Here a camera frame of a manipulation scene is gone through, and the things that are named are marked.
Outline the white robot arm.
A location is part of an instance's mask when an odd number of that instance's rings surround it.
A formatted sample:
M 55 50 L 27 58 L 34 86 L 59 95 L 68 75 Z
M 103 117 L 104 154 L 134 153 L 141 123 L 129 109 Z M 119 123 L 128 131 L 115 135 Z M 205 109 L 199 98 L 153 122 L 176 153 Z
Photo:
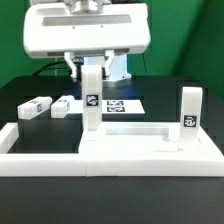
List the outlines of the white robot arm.
M 131 78 L 127 56 L 142 54 L 151 36 L 144 3 L 112 0 L 29 0 L 23 46 L 32 58 L 62 58 L 79 78 L 82 58 L 99 64 L 104 83 L 112 86 Z

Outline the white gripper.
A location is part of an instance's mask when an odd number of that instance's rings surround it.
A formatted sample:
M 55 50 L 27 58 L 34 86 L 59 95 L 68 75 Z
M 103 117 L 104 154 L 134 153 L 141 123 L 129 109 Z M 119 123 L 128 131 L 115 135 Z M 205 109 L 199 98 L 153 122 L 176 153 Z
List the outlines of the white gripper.
M 110 4 L 96 14 L 72 13 L 63 2 L 34 4 L 26 12 L 23 45 L 32 58 L 62 57 L 78 77 L 78 56 L 101 56 L 104 79 L 115 54 L 139 54 L 151 41 L 144 3 Z

